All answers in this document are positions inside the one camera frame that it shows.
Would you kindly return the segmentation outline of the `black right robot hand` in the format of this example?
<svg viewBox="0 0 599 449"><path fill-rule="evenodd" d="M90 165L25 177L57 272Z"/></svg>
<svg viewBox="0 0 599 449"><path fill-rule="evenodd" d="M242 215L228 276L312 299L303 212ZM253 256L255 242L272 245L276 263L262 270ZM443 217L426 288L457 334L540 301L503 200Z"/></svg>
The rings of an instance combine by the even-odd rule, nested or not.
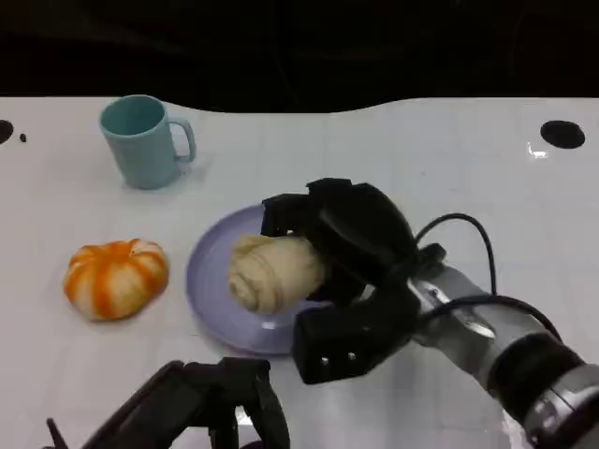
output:
<svg viewBox="0 0 599 449"><path fill-rule="evenodd" d="M323 178L306 194L280 194L262 201L261 234L307 239L325 265L325 280L307 299L350 304L369 284L405 281L418 249L398 207L379 189L348 179Z"/></svg>

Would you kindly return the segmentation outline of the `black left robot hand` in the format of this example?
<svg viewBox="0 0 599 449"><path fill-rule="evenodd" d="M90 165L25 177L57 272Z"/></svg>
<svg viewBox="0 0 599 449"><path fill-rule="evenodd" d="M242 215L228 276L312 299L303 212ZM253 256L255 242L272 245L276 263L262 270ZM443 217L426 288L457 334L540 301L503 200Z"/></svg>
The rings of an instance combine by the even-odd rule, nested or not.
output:
<svg viewBox="0 0 599 449"><path fill-rule="evenodd" d="M216 364L171 361L128 399L83 446L169 448L190 427L206 428L212 448L238 448L236 410L249 416L257 448L289 448L270 362L224 357Z"/></svg>

